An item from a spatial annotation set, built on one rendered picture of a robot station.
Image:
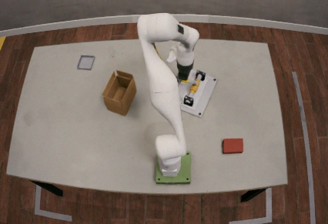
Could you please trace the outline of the red rectangular block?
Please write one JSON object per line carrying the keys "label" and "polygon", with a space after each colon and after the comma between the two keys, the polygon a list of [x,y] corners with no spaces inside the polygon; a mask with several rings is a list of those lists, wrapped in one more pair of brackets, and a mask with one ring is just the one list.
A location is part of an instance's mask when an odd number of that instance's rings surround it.
{"label": "red rectangular block", "polygon": [[243,139],[224,139],[223,154],[243,153]]}

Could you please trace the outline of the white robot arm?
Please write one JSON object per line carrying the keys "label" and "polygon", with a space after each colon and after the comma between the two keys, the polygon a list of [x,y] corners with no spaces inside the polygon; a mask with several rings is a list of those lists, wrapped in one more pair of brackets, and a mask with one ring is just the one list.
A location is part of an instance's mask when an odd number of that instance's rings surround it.
{"label": "white robot arm", "polygon": [[159,161],[160,171],[163,171],[162,176],[177,176],[181,156],[186,154],[179,88],[176,77],[160,58],[155,42],[167,42],[174,38],[173,41],[178,42],[179,57],[189,59],[193,56],[199,33],[194,28],[179,25],[179,22],[168,13],[141,15],[137,29],[146,65],[151,103],[175,131],[156,137],[156,153],[162,160]]}

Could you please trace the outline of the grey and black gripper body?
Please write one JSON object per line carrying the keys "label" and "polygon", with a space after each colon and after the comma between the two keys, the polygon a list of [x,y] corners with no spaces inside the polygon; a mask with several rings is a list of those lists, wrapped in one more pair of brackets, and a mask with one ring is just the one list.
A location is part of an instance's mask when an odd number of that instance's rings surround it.
{"label": "grey and black gripper body", "polygon": [[176,61],[176,66],[177,69],[179,70],[178,78],[187,81],[189,77],[189,73],[193,68],[194,54],[189,59],[183,59],[179,57],[177,53],[177,47],[173,46],[170,49],[166,62],[168,64],[172,64],[174,61]]}

